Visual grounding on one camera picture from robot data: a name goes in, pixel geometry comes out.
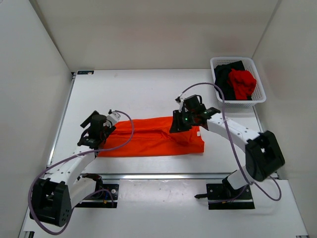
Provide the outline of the orange t shirt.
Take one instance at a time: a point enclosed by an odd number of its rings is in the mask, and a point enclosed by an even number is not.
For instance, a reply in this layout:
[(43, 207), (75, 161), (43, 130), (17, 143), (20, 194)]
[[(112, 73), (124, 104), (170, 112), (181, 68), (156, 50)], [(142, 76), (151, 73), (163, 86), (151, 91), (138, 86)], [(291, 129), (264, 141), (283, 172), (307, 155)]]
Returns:
[(189, 131), (170, 133), (172, 117), (134, 119), (134, 134), (131, 136), (130, 121), (120, 121), (116, 130), (108, 137), (104, 149), (117, 147), (131, 141), (118, 149), (102, 151), (99, 157), (154, 157), (201, 154), (205, 151), (199, 127)]

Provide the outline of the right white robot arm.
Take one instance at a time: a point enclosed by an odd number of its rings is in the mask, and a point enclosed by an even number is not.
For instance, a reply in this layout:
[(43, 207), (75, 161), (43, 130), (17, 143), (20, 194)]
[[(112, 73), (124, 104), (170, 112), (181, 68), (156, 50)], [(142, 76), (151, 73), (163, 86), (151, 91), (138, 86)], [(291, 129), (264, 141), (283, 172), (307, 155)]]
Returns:
[(245, 153), (245, 165), (226, 177), (223, 194), (234, 198), (243, 186), (261, 182), (285, 164), (280, 146), (273, 132), (257, 132), (226, 117), (224, 112), (206, 108), (200, 95), (177, 97), (179, 109), (173, 111), (170, 133), (189, 131), (200, 126), (229, 140)]

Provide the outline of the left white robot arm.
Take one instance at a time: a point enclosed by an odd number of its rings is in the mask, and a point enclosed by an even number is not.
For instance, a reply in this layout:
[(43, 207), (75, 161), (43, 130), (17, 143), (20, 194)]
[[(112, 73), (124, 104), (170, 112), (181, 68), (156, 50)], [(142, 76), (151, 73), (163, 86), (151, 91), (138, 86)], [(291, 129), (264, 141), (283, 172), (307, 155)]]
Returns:
[(62, 162), (57, 170), (46, 178), (40, 177), (30, 193), (30, 217), (43, 223), (63, 227), (74, 207), (90, 195), (99, 198), (104, 186), (100, 176), (82, 175), (84, 169), (96, 158), (106, 139), (115, 130), (120, 114), (109, 111), (101, 115), (94, 111), (82, 124), (84, 128), (74, 155)]

